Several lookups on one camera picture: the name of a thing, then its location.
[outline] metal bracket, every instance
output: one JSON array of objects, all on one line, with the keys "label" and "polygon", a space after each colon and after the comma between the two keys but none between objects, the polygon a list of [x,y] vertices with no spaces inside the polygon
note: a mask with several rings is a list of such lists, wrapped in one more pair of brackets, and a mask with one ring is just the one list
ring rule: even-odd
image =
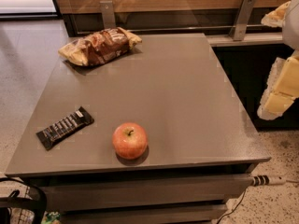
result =
[{"label": "metal bracket", "polygon": [[101,12],[103,18],[104,28],[115,28],[115,15],[114,15],[114,8],[113,2],[111,0],[102,0],[100,1],[101,5]]},{"label": "metal bracket", "polygon": [[234,41],[242,41],[244,39],[255,1],[256,0],[243,0],[241,7],[238,10],[235,24],[229,34]]}]

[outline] apple stem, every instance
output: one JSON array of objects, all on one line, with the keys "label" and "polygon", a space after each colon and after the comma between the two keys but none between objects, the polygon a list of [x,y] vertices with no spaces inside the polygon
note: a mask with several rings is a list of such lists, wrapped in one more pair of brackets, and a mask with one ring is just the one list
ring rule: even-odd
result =
[{"label": "apple stem", "polygon": [[131,130],[128,134],[129,134],[129,136],[131,136],[131,133],[133,132],[134,130]]}]

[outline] black cable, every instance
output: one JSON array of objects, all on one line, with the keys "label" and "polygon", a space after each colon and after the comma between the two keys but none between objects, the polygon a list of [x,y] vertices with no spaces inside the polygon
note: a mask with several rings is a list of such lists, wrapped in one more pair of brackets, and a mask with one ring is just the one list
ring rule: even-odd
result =
[{"label": "black cable", "polygon": [[243,199],[244,199],[244,197],[245,197],[246,190],[247,190],[247,189],[244,190],[243,195],[242,195],[242,198],[241,198],[240,202],[237,204],[237,206],[235,207],[235,209],[234,209],[232,212],[228,213],[228,214],[224,214],[224,215],[222,215],[222,216],[219,218],[219,220],[217,221],[216,224],[221,223],[221,220],[222,220],[224,217],[231,215],[231,214],[236,210],[236,208],[242,203],[242,201],[243,201]]}]

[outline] black chair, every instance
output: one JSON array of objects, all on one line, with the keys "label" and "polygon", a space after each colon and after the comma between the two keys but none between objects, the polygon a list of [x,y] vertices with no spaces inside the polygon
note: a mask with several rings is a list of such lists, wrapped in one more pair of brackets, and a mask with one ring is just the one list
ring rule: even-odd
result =
[{"label": "black chair", "polygon": [[9,177],[0,178],[0,182],[6,181],[21,183],[35,190],[37,195],[35,195],[34,199],[18,197],[19,192],[14,190],[8,197],[0,198],[0,223],[10,223],[10,208],[20,208],[34,213],[32,224],[40,224],[47,207],[47,197],[45,193],[38,187],[28,185],[22,181]]}]

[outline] candy bar wrapper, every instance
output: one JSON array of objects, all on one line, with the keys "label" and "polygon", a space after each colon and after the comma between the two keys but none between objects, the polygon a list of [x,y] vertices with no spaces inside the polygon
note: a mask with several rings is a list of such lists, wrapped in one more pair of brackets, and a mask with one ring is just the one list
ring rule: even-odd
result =
[{"label": "candy bar wrapper", "polygon": [[118,27],[79,38],[60,48],[58,53],[73,64],[94,66],[110,62],[141,42],[138,35]]},{"label": "candy bar wrapper", "polygon": [[291,1],[286,2],[276,8],[274,11],[264,15],[261,24],[269,27],[282,27],[286,10]]},{"label": "candy bar wrapper", "polygon": [[74,113],[51,124],[48,128],[36,133],[46,150],[52,149],[69,135],[94,122],[93,117],[80,107]]}]

